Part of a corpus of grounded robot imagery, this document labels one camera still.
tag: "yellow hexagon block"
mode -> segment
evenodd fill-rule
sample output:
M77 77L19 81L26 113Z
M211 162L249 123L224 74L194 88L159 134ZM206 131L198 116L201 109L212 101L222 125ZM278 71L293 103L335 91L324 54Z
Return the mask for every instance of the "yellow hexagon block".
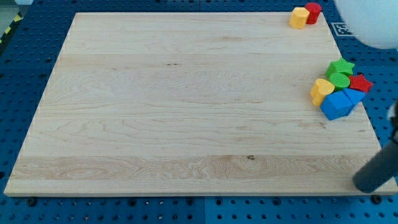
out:
M304 7L295 7L290 16L289 25L294 29L303 29L307 23L310 11Z
M315 106L320 106L327 95L333 93L335 86L328 80L319 78L315 80L315 83L311 89L312 104Z

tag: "red star block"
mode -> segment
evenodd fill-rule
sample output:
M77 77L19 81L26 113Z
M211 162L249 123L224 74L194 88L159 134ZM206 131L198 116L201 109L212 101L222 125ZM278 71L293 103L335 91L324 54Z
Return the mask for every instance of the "red star block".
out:
M349 77L349 80L351 82L351 84L349 85L349 88L351 88L353 90L358 90L358 91L368 93L373 86L373 83L367 81L365 79L365 76L363 76L363 74L359 74L356 76L352 75Z

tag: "wooden surface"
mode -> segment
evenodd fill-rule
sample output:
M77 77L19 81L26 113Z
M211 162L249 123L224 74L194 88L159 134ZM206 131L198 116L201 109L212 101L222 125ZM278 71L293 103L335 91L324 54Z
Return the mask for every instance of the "wooden surface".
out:
M351 177L379 143L362 105L328 121L311 104L340 57L323 15L288 21L77 14L5 193L360 195Z

